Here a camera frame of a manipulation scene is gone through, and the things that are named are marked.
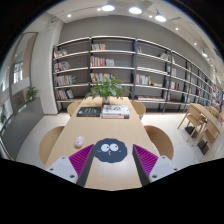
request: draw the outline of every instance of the wooden table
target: wooden table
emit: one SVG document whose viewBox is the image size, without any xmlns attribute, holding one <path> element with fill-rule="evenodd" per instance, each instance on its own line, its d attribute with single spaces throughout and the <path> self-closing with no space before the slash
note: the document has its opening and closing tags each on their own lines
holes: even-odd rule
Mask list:
<svg viewBox="0 0 224 224">
<path fill-rule="evenodd" d="M 104 138 L 115 138 L 124 142 L 128 155 L 118 163 L 101 162 L 94 157 L 85 188 L 102 190 L 123 190 L 141 187 L 137 168 L 132 156 L 133 144 L 139 145 L 156 155 L 144 126 L 127 97 L 123 100 L 111 97 L 112 105 L 127 105 L 130 111 L 129 119 L 103 119 L 101 117 L 77 117 L 80 107 L 102 107 L 102 98 L 91 97 L 83 100 L 74 112 L 64 130 L 56 141 L 45 165 L 47 169 L 60 156 L 71 156 L 80 149 L 74 147 L 75 139 L 84 136 L 81 149 L 96 144 Z"/>
<path fill-rule="evenodd" d="M 203 114 L 212 124 L 216 127 L 219 134 L 222 132 L 222 127 L 217 126 L 218 119 L 214 117 L 205 107 L 197 103 L 191 103 L 190 106 L 194 107 L 197 111 Z"/>
</svg>

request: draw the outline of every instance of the white ceiling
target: white ceiling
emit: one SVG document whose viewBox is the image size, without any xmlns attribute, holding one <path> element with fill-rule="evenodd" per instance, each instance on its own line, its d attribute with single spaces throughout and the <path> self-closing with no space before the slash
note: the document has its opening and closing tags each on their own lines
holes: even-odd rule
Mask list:
<svg viewBox="0 0 224 224">
<path fill-rule="evenodd" d="M 214 73 L 216 77 L 219 77 L 224 83 L 224 64 L 222 59 L 215 53 L 215 45 L 204 31 L 184 12 L 162 0 L 116 0 L 110 2 L 115 5 L 115 10 L 112 12 L 97 11 L 98 7 L 102 7 L 108 3 L 107 0 L 67 0 L 57 4 L 47 12 L 52 15 L 53 20 L 60 18 L 64 23 L 89 17 L 107 15 L 131 16 L 154 22 L 181 36 L 188 43 L 193 45 L 198 52 L 201 53 L 203 47 L 209 57 L 209 61 L 205 60 L 211 67 L 211 74 Z M 143 12 L 141 15 L 129 13 L 128 9 L 133 3 L 142 9 Z M 165 23 L 156 21 L 154 17 L 149 18 L 150 14 L 155 15 L 156 9 L 166 17 L 167 21 Z"/>
</svg>

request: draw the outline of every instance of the googly eye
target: googly eye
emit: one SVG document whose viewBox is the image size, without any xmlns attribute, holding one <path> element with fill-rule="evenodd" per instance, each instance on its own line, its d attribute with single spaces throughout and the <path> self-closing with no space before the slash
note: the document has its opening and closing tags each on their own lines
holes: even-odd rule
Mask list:
<svg viewBox="0 0 224 224">
<path fill-rule="evenodd" d="M 107 152 L 107 151 L 109 150 L 109 145 L 108 145 L 108 144 L 103 144 L 103 145 L 101 146 L 101 150 L 102 150 L 103 152 Z"/>
<path fill-rule="evenodd" d="M 117 144 L 111 144 L 110 145 L 110 149 L 115 152 L 115 151 L 117 151 L 119 149 L 119 147 L 118 147 Z"/>
</svg>

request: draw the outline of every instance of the chair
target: chair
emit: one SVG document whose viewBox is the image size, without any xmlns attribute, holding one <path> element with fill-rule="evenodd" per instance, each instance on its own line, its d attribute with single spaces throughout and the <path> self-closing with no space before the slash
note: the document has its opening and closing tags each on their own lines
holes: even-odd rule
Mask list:
<svg viewBox="0 0 224 224">
<path fill-rule="evenodd" d="M 71 103 L 71 104 L 68 105 L 67 112 L 70 115 L 70 117 L 75 112 L 75 110 L 78 108 L 78 106 L 80 105 L 80 103 L 81 102 L 73 102 L 73 103 Z"/>
<path fill-rule="evenodd" d="M 39 156 L 43 164 L 46 164 L 51 150 L 63 129 L 64 126 L 53 128 L 42 138 L 39 146 Z"/>
<path fill-rule="evenodd" d="M 143 118 L 143 115 L 146 112 L 146 107 L 143 103 L 131 101 L 132 106 L 134 107 L 136 113 L 139 115 L 139 119 Z"/>
<path fill-rule="evenodd" d="M 187 118 L 189 120 L 187 127 L 189 126 L 190 123 L 192 123 L 194 125 L 194 130 L 192 131 L 191 135 L 189 136 L 189 138 L 187 139 L 187 142 L 190 140 L 191 136 L 194 134 L 194 132 L 196 131 L 197 127 L 200 127 L 200 130 L 195 138 L 194 143 L 196 142 L 197 138 L 199 137 L 201 130 L 204 126 L 204 122 L 205 122 L 205 117 L 203 115 L 200 114 L 200 112 L 198 112 L 196 109 L 194 109 L 191 105 L 188 109 L 188 111 L 186 112 L 186 115 L 184 116 L 183 120 L 181 121 L 180 125 L 178 126 L 177 129 L 179 129 L 179 127 L 181 126 L 181 124 L 184 122 L 184 119 Z"/>
<path fill-rule="evenodd" d="M 208 120 L 206 127 L 205 127 L 204 131 L 201 133 L 201 136 L 199 138 L 199 141 L 201 141 L 202 138 L 205 138 L 208 142 L 207 144 L 209 145 L 209 150 L 205 153 L 204 156 L 206 156 L 208 154 L 208 152 L 212 149 L 216 139 L 218 138 L 218 135 L 219 135 L 219 132 L 217 131 L 215 126 L 212 124 L 212 122 Z"/>
<path fill-rule="evenodd" d="M 216 118 L 218 118 L 219 116 L 219 112 L 213 107 L 213 106 L 210 106 L 209 107 L 209 112 Z"/>
<path fill-rule="evenodd" d="M 219 114 L 218 121 L 221 123 L 221 125 L 223 125 L 224 117 L 222 116 L 221 113 Z"/>
<path fill-rule="evenodd" d="M 153 142 L 153 144 L 156 146 L 156 148 L 159 151 L 160 156 L 167 156 L 170 160 L 173 159 L 173 144 L 169 138 L 169 136 L 162 131 L 161 129 L 146 125 L 144 126 L 150 140 Z"/>
</svg>

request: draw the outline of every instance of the potted plant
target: potted plant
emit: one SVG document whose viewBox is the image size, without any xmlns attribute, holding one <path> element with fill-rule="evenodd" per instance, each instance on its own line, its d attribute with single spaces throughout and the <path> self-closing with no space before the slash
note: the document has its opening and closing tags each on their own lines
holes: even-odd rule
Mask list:
<svg viewBox="0 0 224 224">
<path fill-rule="evenodd" d="M 5 109 L 3 108 L 2 109 L 2 112 L 1 112 L 1 116 L 0 116 L 0 122 L 2 123 L 3 125 L 3 128 L 5 128 L 5 120 L 6 120 L 6 116 L 5 116 Z"/>
<path fill-rule="evenodd" d="M 103 81 L 94 82 L 92 92 L 87 93 L 85 99 L 87 99 L 89 96 L 93 96 L 92 99 L 96 98 L 97 96 L 100 96 L 103 98 L 103 104 L 110 103 L 110 96 L 114 96 L 117 99 L 121 97 L 122 99 L 125 94 L 125 91 L 129 92 L 130 94 L 131 92 L 126 90 L 124 86 L 121 85 L 121 83 L 124 82 L 121 80 L 116 80 L 114 77 L 112 77 L 111 79 L 104 77 Z"/>
<path fill-rule="evenodd" d="M 29 87 L 26 91 L 26 100 L 32 101 L 38 92 L 39 90 L 35 90 L 35 87 Z"/>
</svg>

